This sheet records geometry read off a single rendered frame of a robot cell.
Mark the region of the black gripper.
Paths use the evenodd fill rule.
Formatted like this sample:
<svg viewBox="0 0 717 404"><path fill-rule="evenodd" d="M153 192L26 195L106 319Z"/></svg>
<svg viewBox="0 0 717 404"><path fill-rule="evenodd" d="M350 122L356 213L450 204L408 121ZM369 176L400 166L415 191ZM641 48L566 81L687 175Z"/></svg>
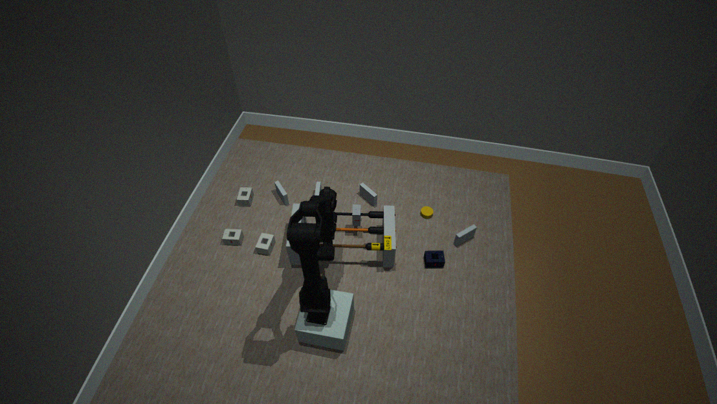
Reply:
<svg viewBox="0 0 717 404"><path fill-rule="evenodd" d="M336 232L336 221L337 221L337 213L333 212L333 226L329 228L328 230L323 231L322 236L322 242L324 241L324 244L322 246L319 246L317 253L318 261L333 261L335 256L335 246L331 244L331 240L335 239L335 232ZM327 243L328 241L328 243Z"/></svg>

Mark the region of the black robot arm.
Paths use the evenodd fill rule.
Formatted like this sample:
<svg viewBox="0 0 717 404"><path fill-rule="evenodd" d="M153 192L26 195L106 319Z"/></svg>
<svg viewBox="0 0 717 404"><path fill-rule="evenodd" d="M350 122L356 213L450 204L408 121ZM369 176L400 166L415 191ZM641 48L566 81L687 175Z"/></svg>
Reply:
<svg viewBox="0 0 717 404"><path fill-rule="evenodd" d="M300 202L287 228L287 240L291 249L300 255L304 276L299 292L300 311L308 312L306 322L321 325L327 324L331 298L327 278L320 276L316 252L322 242L323 231L333 226L336 202L336 191L325 186L320 195ZM303 216L316 217L316 223L299 223Z"/></svg>

